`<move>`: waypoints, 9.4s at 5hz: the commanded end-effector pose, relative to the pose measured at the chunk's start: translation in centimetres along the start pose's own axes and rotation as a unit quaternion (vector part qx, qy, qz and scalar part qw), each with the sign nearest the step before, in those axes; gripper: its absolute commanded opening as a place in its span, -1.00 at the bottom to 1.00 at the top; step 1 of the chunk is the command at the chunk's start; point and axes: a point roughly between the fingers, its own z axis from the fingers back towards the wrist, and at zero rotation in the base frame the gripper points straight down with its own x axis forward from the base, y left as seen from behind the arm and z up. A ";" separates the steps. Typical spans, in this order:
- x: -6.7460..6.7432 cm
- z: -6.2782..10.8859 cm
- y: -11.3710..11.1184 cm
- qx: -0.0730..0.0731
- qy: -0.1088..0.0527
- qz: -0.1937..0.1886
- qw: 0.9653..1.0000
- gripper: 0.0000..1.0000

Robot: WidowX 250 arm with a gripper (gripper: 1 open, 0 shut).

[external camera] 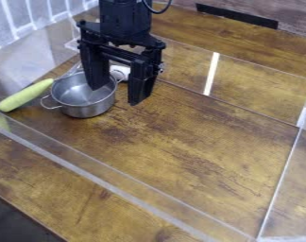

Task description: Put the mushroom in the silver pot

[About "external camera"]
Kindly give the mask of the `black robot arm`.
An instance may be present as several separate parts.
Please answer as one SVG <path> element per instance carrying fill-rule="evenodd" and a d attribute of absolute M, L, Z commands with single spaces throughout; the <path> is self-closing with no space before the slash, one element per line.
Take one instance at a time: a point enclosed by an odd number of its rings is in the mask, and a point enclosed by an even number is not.
<path fill-rule="evenodd" d="M 152 96 L 166 43 L 152 35 L 153 0 L 100 0 L 101 22 L 81 20 L 78 40 L 86 81 L 98 90 L 110 81 L 110 61 L 130 67 L 129 103 Z"/>

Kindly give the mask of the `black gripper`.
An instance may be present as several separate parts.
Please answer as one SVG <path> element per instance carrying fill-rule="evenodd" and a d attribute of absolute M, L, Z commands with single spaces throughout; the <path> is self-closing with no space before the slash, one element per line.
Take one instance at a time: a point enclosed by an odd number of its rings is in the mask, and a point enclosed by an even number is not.
<path fill-rule="evenodd" d="M 104 35 L 101 24 L 80 21 L 80 49 L 84 71 L 93 91 L 109 83 L 109 61 L 130 66 L 129 103 L 140 104 L 152 96 L 157 75 L 164 71 L 162 51 L 166 43 L 150 33 L 116 38 Z"/>

